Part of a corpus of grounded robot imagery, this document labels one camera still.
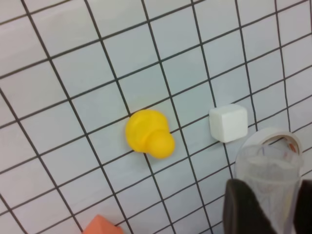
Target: plastic cup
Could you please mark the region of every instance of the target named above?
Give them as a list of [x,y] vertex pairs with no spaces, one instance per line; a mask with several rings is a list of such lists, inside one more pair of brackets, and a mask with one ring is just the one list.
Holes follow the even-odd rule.
[[278,234],[290,234],[300,182],[301,157],[288,149],[250,146],[236,158],[236,178],[246,182]]

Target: yellow rubber duck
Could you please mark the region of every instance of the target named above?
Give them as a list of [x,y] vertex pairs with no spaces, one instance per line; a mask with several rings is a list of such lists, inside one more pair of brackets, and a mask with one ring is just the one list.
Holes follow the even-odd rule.
[[126,124],[126,139],[134,151],[159,159],[169,157],[175,149],[166,117],[155,110],[134,113]]

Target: orange object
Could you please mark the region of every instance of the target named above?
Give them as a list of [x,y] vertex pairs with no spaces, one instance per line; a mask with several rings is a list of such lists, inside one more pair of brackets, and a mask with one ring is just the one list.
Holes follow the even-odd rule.
[[97,215],[82,234],[123,234],[123,231],[120,227],[115,227],[104,217]]

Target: white foam block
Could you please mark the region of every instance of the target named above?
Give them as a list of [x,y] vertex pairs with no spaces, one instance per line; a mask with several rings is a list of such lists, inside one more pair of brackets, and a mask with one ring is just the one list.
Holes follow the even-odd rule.
[[213,138],[224,143],[242,138],[248,133],[247,110],[236,104],[211,109],[209,122]]

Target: tiled surface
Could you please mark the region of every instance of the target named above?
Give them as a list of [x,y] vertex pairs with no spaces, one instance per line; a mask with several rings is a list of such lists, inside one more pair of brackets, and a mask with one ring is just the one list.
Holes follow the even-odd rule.
[[[222,234],[236,154],[270,126],[301,139],[311,176],[309,1],[276,0],[279,30],[274,0],[24,1],[0,3],[1,233],[79,234],[100,214],[126,234]],[[223,145],[208,112],[233,102],[250,127]],[[144,108],[174,131],[166,160],[125,141]]]

